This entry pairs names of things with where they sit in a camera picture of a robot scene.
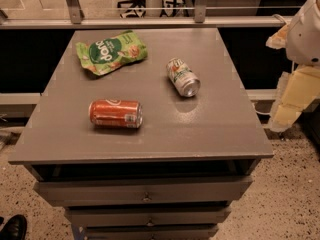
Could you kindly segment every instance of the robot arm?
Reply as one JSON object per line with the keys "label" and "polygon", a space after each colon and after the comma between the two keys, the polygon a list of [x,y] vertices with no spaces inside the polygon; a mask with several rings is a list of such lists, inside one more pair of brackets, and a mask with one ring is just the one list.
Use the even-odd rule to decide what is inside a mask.
{"label": "robot arm", "polygon": [[320,0],[307,0],[290,24],[271,38],[278,44],[273,48],[283,45],[288,59],[299,64],[279,79],[270,112],[270,130],[284,132],[320,94]]}
{"label": "robot arm", "polygon": [[320,67],[320,0],[307,0],[293,17],[286,53],[297,64]]}

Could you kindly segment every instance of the aluminum can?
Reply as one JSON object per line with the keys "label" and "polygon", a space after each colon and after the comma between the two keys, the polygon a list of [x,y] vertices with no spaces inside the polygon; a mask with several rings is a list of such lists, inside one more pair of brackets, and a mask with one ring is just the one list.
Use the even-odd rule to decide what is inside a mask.
{"label": "aluminum can", "polygon": [[169,61],[167,74],[181,96],[192,97],[200,89],[200,80],[181,59],[173,58]]}
{"label": "aluminum can", "polygon": [[89,117],[95,125],[139,128],[142,106],[138,101],[96,100],[89,106]]}

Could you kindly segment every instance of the can lid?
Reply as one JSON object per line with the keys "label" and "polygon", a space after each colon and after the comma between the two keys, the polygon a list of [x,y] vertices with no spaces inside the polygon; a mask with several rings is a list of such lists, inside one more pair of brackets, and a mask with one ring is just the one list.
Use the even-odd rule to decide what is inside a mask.
{"label": "can lid", "polygon": [[198,93],[199,89],[200,89],[200,81],[198,79],[189,81],[183,87],[183,96],[192,97]]}
{"label": "can lid", "polygon": [[178,58],[173,57],[172,59],[169,60],[169,62],[170,62],[170,61],[173,61],[173,60],[177,60],[177,59],[178,59]]}
{"label": "can lid", "polygon": [[91,107],[92,107],[93,102],[90,103],[89,109],[88,109],[88,116],[91,120]]}
{"label": "can lid", "polygon": [[139,128],[141,124],[142,124],[142,106],[141,106],[141,104],[139,104],[138,108],[137,108],[136,127]]}

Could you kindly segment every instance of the floor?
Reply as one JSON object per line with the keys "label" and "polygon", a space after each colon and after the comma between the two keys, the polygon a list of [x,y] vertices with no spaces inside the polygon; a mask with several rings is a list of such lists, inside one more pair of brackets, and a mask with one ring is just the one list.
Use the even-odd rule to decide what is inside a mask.
{"label": "floor", "polygon": [[[266,130],[274,157],[262,160],[252,174],[254,182],[211,240],[320,239],[319,152],[295,124],[281,140]],[[26,240],[71,240],[70,223],[61,208],[53,208],[33,190],[34,178],[22,166],[7,160],[19,138],[16,131],[0,151],[0,216],[15,214],[28,220]]]}

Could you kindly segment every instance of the green snack bag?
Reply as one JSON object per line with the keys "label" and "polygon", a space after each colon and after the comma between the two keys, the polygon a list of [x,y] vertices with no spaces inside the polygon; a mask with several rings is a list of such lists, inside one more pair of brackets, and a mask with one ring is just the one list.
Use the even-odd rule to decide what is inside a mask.
{"label": "green snack bag", "polygon": [[132,30],[91,45],[77,43],[76,48],[82,67],[98,76],[108,74],[125,64],[143,60],[148,55],[146,45]]}

